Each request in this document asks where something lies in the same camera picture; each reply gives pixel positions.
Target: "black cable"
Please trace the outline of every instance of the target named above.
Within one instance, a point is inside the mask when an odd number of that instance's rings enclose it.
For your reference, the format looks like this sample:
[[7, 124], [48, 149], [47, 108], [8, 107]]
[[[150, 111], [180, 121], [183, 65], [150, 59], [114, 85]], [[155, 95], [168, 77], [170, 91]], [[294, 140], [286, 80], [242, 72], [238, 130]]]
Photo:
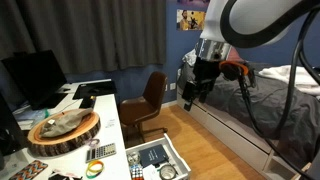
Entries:
[[[312, 24], [314, 18], [316, 17], [318, 11], [320, 8], [315, 8], [311, 10], [311, 12], [308, 14], [307, 18], [305, 19], [302, 28], [299, 33], [298, 37], [298, 42], [296, 44], [293, 58], [291, 61], [291, 69], [290, 69], [290, 77], [289, 77], [289, 84], [288, 84], [288, 92], [287, 92], [287, 98], [286, 98], [286, 103], [285, 103], [285, 108], [281, 117], [281, 120], [279, 124], [277, 125], [275, 131], [272, 132], [272, 137], [278, 137], [280, 135], [280, 130], [282, 129], [283, 125], [285, 124], [288, 114], [290, 111], [290, 106], [292, 103], [292, 96], [294, 92], [294, 81], [295, 81], [295, 76], [296, 76], [296, 66], [298, 59], [302, 63], [302, 65], [306, 68], [306, 70], [309, 72], [309, 74], [317, 81], [317, 83], [320, 82], [320, 78], [315, 72], [313, 71], [312, 67], [308, 63], [305, 54], [304, 54], [304, 49], [303, 49], [303, 41], [306, 37], [306, 34], [308, 32], [308, 29], [310, 25]], [[254, 117], [254, 114], [252, 112], [252, 106], [251, 106], [251, 100], [250, 100], [250, 93], [245, 86], [244, 82], [244, 77], [240, 76], [239, 77], [239, 84], [240, 84], [240, 89], [242, 93], [243, 100], [245, 102], [245, 105], [247, 107], [249, 116], [251, 118], [251, 123], [253, 130], [264, 140], [268, 143], [268, 145], [289, 165], [291, 166], [295, 171], [297, 171], [302, 177], [307, 178], [307, 179], [313, 179], [311, 176], [300, 170], [300, 168], [296, 167], [294, 164], [292, 164], [286, 157], [284, 157], [280, 151], [278, 151], [277, 147], [270, 141], [270, 139], [266, 138], [265, 134], [258, 128], [256, 119]]]

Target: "brown office chair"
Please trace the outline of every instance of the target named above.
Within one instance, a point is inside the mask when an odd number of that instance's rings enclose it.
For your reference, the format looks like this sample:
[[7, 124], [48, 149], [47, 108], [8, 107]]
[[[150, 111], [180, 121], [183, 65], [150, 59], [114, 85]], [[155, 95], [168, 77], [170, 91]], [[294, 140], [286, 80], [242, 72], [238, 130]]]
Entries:
[[166, 84], [167, 76], [165, 74], [153, 72], [141, 97], [124, 100], [119, 105], [120, 122], [126, 126], [137, 127], [144, 142], [144, 135], [147, 133], [158, 130], [168, 131], [167, 128], [156, 128], [147, 131], [143, 131], [142, 128], [143, 121], [159, 115]]

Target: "chair backrest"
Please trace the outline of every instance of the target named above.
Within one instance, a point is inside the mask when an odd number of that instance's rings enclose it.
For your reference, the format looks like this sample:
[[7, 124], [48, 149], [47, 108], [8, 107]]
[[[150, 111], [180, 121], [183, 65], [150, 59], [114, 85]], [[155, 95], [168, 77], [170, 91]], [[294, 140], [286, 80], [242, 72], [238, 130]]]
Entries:
[[153, 72], [143, 92], [143, 97], [157, 110], [160, 110], [167, 84], [167, 76], [162, 72]]

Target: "wood slab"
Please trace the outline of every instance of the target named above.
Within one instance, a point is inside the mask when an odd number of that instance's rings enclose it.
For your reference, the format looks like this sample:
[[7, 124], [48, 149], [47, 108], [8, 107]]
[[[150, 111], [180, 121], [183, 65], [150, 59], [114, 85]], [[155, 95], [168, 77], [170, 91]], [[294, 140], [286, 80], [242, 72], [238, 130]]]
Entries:
[[42, 126], [47, 123], [48, 120], [59, 118], [62, 115], [62, 113], [52, 115], [30, 130], [28, 141], [29, 149], [32, 153], [48, 157], [70, 152], [86, 144], [88, 139], [93, 138], [98, 133], [101, 126], [99, 115], [91, 112], [82, 118], [81, 124], [74, 130], [57, 137], [41, 137], [40, 131]]

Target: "calculator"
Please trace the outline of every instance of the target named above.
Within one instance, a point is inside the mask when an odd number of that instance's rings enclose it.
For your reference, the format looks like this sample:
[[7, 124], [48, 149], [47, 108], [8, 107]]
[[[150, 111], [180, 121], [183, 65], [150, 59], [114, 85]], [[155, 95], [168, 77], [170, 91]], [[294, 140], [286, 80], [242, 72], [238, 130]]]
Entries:
[[101, 159], [114, 154], [116, 154], [116, 145], [114, 143], [90, 149], [87, 151], [86, 163], [95, 159]]

